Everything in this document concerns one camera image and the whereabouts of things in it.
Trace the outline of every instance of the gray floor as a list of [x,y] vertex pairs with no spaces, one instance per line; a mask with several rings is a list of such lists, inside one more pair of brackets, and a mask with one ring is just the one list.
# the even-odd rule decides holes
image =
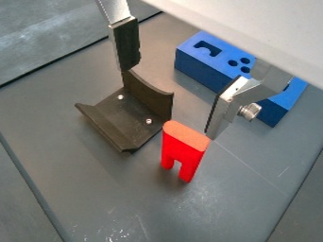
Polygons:
[[[174,119],[203,131],[215,94],[174,70],[198,29],[163,14],[140,25],[139,75],[175,91]],[[115,151],[75,103],[122,87],[103,41],[0,90],[0,130],[67,241],[266,241],[323,146],[322,91],[309,87],[279,126],[241,118],[213,142],[197,177],[160,168],[160,134]]]
[[62,241],[0,144],[0,241]]
[[[139,20],[158,12],[128,1]],[[0,3],[0,86],[107,36],[95,0],[3,0]]]
[[323,240],[323,151],[269,242]]

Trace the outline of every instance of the black curved bracket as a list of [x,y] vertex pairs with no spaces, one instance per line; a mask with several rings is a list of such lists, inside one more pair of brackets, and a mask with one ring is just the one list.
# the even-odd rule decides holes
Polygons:
[[174,93],[151,86],[134,71],[123,73],[124,87],[95,106],[76,104],[119,151],[135,151],[172,118]]

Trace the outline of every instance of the hole in blue block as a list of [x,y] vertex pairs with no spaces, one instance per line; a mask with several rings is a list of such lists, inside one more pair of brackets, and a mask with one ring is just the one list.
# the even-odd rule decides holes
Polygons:
[[238,66],[238,62],[237,62],[235,60],[230,60],[227,63],[229,63],[231,66]]
[[242,62],[243,64],[249,64],[249,63],[250,63],[250,59],[246,58],[246,57],[243,57],[243,58],[241,58],[241,62]]
[[246,67],[246,66],[243,66],[241,70],[242,70],[242,72],[245,72],[245,73],[250,73],[250,68]]
[[221,53],[221,49],[209,44],[205,41],[201,41],[199,43],[195,44],[195,48],[207,48],[210,50],[210,56],[215,57]]
[[289,89],[289,85],[287,85],[287,87],[285,88],[283,92],[285,92],[287,89]]

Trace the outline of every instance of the red block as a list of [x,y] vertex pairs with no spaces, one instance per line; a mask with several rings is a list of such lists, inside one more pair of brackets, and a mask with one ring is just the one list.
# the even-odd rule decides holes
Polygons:
[[190,182],[207,147],[210,138],[176,121],[163,126],[162,166],[174,168],[174,160],[182,162],[179,178]]

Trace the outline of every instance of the blue foam block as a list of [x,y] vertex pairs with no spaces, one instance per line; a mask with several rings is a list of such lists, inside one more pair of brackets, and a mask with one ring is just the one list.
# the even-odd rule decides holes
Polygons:
[[[253,55],[203,31],[176,48],[175,68],[217,93],[238,75],[251,78],[254,63]],[[281,94],[259,102],[263,109],[258,118],[271,127],[293,108],[307,85],[294,78]]]

